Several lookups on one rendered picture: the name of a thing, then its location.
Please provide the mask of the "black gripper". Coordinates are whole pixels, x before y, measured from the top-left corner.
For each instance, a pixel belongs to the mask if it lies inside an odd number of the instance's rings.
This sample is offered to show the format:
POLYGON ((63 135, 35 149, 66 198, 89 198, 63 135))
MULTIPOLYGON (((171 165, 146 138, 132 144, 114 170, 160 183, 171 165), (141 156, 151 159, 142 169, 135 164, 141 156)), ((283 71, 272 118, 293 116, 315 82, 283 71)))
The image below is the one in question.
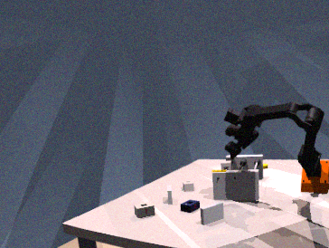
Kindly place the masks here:
POLYGON ((243 149, 246 148, 259 136, 259 133, 255 129, 251 134, 245 133, 241 129, 239 129, 238 132, 240 133, 238 136, 239 143, 236 144, 232 141, 225 146, 225 150, 230 153, 230 158, 232 159, 241 152, 241 146, 243 149))

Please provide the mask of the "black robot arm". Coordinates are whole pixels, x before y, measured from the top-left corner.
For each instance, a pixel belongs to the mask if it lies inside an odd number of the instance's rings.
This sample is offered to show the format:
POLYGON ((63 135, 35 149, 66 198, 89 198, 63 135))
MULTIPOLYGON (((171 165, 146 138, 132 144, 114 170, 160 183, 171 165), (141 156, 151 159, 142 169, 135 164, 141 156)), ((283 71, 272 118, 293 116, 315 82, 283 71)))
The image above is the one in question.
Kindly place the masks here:
POLYGON ((324 118, 324 112, 320 108, 308 104, 290 101, 287 104, 280 104, 262 108, 259 105, 249 105, 243 108, 241 112, 229 108, 224 118, 231 123, 225 130, 229 137, 233 136, 238 139, 241 129, 243 132, 251 134, 257 126, 260 128, 262 121, 266 119, 290 118, 306 131, 305 144, 299 149, 297 160, 300 166, 305 170, 306 177, 321 176, 320 157, 321 153, 315 150, 315 139, 318 130, 321 128, 321 122, 324 118), (303 121, 296 113, 298 110, 307 110, 307 116, 303 121), (241 126, 239 126, 239 124, 241 126))

